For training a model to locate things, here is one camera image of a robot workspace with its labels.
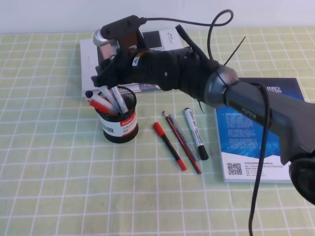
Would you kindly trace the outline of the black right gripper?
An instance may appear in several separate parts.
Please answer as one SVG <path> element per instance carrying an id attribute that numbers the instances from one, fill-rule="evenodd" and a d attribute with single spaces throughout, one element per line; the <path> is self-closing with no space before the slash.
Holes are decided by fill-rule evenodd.
<path id="1" fill-rule="evenodd" d="M 117 50 L 104 59 L 91 77 L 94 87 L 109 88 L 122 84 L 153 84 L 164 91 L 179 89 L 188 63 L 194 58 L 190 47 L 170 51 Z"/>

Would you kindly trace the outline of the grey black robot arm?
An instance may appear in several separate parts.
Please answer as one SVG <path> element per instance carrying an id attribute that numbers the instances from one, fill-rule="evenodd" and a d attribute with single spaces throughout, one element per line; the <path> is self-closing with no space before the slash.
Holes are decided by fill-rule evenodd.
<path id="1" fill-rule="evenodd" d="M 178 89 L 214 108 L 228 106 L 271 131 L 280 141 L 282 164 L 308 202 L 315 201 L 315 106 L 241 81 L 236 72 L 190 47 L 170 51 L 118 50 L 92 76 L 95 87 L 140 83 Z"/>

